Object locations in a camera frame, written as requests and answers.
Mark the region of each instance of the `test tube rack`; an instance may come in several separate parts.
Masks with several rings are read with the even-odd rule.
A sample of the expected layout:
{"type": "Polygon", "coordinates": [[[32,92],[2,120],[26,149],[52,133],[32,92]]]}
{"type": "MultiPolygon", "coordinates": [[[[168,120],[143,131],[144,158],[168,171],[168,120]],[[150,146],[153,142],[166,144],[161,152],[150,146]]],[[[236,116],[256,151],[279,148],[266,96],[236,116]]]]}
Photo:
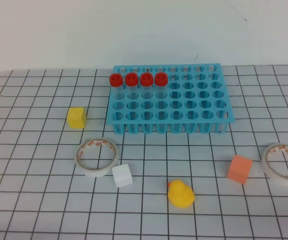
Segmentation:
{"type": "Polygon", "coordinates": [[[199,131],[218,134],[226,132],[229,123],[235,121],[230,105],[221,65],[181,64],[181,65],[117,65],[114,73],[123,77],[127,73],[165,72],[168,75],[167,96],[144,99],[139,84],[137,99],[129,99],[126,86],[125,97],[114,98],[110,91],[107,124],[113,125],[116,134],[123,134],[125,127],[130,134],[139,131],[164,134],[167,131],[189,134],[199,131]]]}

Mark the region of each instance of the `white wall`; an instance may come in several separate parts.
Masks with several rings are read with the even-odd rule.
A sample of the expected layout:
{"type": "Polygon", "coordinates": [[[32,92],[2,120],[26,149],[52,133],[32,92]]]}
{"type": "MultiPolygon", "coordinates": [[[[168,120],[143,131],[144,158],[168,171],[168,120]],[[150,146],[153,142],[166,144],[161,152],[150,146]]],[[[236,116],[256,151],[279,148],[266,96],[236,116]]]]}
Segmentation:
{"type": "Polygon", "coordinates": [[[288,64],[288,0],[0,0],[0,71],[197,54],[196,63],[288,64]]]}

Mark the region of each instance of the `white cube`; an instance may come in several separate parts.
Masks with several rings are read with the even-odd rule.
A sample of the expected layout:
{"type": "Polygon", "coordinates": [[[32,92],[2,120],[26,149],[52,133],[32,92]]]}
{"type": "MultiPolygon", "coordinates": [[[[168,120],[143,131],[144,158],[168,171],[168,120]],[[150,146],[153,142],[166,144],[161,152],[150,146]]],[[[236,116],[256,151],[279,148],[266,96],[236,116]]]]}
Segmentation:
{"type": "Polygon", "coordinates": [[[133,178],[128,164],[115,166],[112,168],[116,187],[121,188],[133,183],[133,178]]]}

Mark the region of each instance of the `yellow cube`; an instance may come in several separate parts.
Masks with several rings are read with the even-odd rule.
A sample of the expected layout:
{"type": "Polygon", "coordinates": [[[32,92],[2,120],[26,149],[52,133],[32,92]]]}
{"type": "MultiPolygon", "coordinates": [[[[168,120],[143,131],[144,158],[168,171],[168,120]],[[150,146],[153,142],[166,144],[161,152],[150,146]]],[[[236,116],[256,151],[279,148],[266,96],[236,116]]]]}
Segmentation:
{"type": "Polygon", "coordinates": [[[86,112],[83,107],[70,107],[67,121],[69,127],[73,129],[83,129],[86,126],[86,112]]]}

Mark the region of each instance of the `foam cube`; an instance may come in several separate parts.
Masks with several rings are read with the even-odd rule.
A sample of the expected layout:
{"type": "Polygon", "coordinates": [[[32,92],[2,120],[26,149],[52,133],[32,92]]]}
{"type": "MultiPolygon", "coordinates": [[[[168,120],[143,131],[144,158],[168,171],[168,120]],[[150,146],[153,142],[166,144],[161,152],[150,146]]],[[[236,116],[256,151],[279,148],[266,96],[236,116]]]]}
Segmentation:
{"type": "Polygon", "coordinates": [[[86,126],[86,111],[83,107],[70,107],[67,121],[73,129],[83,129],[86,126]]]}
{"type": "Polygon", "coordinates": [[[132,174],[128,164],[122,164],[112,168],[113,177],[117,188],[121,188],[133,183],[132,174]]]}
{"type": "Polygon", "coordinates": [[[240,184],[245,184],[252,163],[253,161],[250,159],[235,155],[229,166],[227,177],[240,184]]]}

